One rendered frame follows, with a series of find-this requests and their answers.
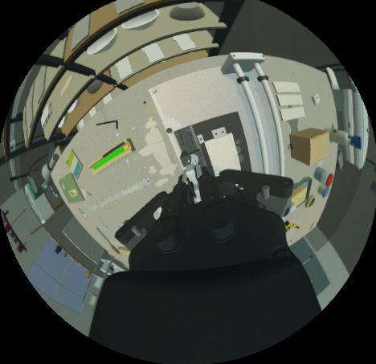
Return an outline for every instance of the green light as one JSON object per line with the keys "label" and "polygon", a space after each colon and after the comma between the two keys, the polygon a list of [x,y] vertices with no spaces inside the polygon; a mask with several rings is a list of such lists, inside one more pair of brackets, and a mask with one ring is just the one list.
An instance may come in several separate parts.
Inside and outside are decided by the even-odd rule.
{"label": "green light", "polygon": [[118,149],[117,151],[115,151],[115,153],[112,153],[112,154],[108,155],[107,157],[105,157],[103,160],[101,160],[97,165],[95,165],[93,167],[93,169],[96,170],[97,168],[99,168],[100,166],[102,166],[104,163],[107,163],[110,159],[112,159],[116,155],[119,155],[119,153],[123,153],[124,151],[125,151],[124,147],[121,147],[120,149]]}

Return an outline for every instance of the green bar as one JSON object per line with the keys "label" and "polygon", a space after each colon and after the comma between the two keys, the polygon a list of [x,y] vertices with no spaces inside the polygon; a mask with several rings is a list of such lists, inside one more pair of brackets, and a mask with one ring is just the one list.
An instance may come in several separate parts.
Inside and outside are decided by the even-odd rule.
{"label": "green bar", "polygon": [[68,167],[71,167],[71,163],[74,157],[75,157],[75,154],[73,153],[73,151],[71,151],[71,153],[69,154],[68,161],[67,161]]}
{"label": "green bar", "polygon": [[104,163],[107,163],[110,159],[112,159],[116,155],[119,155],[119,153],[123,153],[124,151],[125,151],[124,147],[122,147],[121,149],[118,149],[117,151],[115,151],[115,153],[112,153],[111,155],[108,155],[107,157],[105,157],[102,161],[100,161],[97,165],[95,165],[93,169],[96,170],[97,168],[102,166]]}

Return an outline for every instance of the white bowl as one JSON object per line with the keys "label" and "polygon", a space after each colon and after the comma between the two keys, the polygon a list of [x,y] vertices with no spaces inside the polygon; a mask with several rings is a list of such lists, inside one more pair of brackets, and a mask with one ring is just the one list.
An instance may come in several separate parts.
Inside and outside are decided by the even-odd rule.
{"label": "white bowl", "polygon": [[121,26],[126,30],[144,30],[150,27],[156,19],[159,17],[159,10],[149,11],[133,18],[127,22],[124,22]]}
{"label": "white bowl", "polygon": [[100,39],[98,39],[94,44],[92,44],[88,50],[88,55],[95,55],[101,51],[104,51],[104,48],[108,46],[114,39],[117,34],[117,28],[112,29],[107,34],[103,35]]}
{"label": "white bowl", "polygon": [[81,102],[81,99],[80,99],[80,97],[78,97],[78,99],[76,99],[76,101],[68,109],[68,113],[73,112],[78,107],[78,105],[80,104],[80,102]]}
{"label": "white bowl", "polygon": [[61,122],[59,123],[59,128],[61,128],[67,122],[68,114],[66,113]]}

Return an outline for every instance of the table surface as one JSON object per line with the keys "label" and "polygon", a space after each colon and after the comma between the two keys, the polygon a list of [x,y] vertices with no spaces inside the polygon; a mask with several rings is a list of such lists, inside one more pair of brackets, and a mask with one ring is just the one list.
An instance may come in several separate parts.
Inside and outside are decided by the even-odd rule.
{"label": "table surface", "polygon": [[[305,177],[310,177],[313,180],[311,194],[317,196],[317,200],[311,209],[307,210],[302,205],[288,215],[287,220],[290,223],[300,226],[300,229],[292,228],[286,233],[288,244],[292,245],[311,231],[321,217],[330,193],[326,198],[322,198],[318,194],[320,183],[313,175],[318,165],[321,165],[332,174],[335,173],[337,144],[331,142],[329,155],[316,165],[307,166],[291,158],[288,150],[289,134],[307,128],[324,129],[325,127],[331,127],[332,124],[337,127],[337,114],[331,87],[325,73],[291,60],[271,56],[265,57],[266,59],[261,63],[261,67],[264,74],[269,77],[268,83],[275,98],[277,109],[279,110],[279,105],[272,81],[297,82],[304,102],[304,118],[280,122],[284,139],[285,177],[291,178],[294,183]],[[166,126],[171,125],[172,120],[163,122],[163,116],[161,116],[163,108],[156,107],[152,99],[151,90],[169,80],[177,79],[178,81],[179,77],[189,76],[189,74],[197,72],[200,79],[204,79],[200,80],[200,85],[206,86],[206,93],[196,96],[194,100],[187,99],[186,101],[193,101],[197,110],[205,107],[205,110],[201,111],[202,120],[206,119],[205,115],[213,116],[216,114],[221,116],[229,112],[239,111],[242,108],[242,101],[239,102],[238,100],[235,100],[232,107],[231,102],[227,102],[226,112],[221,108],[222,102],[217,99],[217,96],[212,97],[210,104],[208,104],[207,97],[213,96],[214,93],[213,80],[205,80],[205,72],[200,74],[202,71],[208,72],[208,69],[216,71],[222,67],[226,58],[226,55],[221,55],[183,63],[150,76],[123,91],[115,99],[107,103],[102,110],[97,112],[76,134],[52,170],[52,179],[72,214],[92,235],[94,240],[108,251],[109,255],[114,256],[116,260],[119,260],[127,267],[129,266],[128,256],[116,254],[110,248],[109,243],[96,230],[96,227],[104,233],[107,239],[115,243],[115,238],[101,225],[103,224],[110,231],[115,232],[119,222],[130,219],[157,193],[163,190],[167,193],[171,192],[183,171],[178,159],[178,149],[176,149],[174,141],[171,141],[171,137],[166,132]],[[224,81],[228,83],[226,76],[223,76]],[[235,94],[238,88],[236,85],[237,83],[234,82],[233,93]],[[187,96],[192,96],[191,93],[194,91],[192,89],[194,89],[194,86],[187,84],[184,93]],[[269,108],[264,87],[261,88],[261,91],[263,96],[260,99],[264,99]],[[311,99],[311,96],[316,92],[321,100],[319,105],[314,105]],[[177,101],[176,91],[171,92],[171,100]],[[181,111],[178,114],[180,117],[185,116],[185,110],[186,117],[197,116],[196,112],[192,112],[192,107],[189,104],[181,104],[180,109]],[[270,108],[268,114],[274,125]],[[105,121],[117,121],[118,129],[116,129],[115,123],[97,125]],[[92,170],[88,165],[128,138],[132,140],[136,150],[110,165],[106,170],[92,175]],[[72,204],[67,202],[59,186],[59,180],[70,173],[67,167],[67,159],[71,149],[83,163],[83,169],[77,184],[85,198],[83,202]],[[142,190],[124,196],[122,199],[105,207],[100,205],[100,202],[105,198],[145,178],[150,179],[151,186],[146,186]],[[95,204],[98,204],[98,207],[87,218],[83,217],[80,210],[84,213]]]}

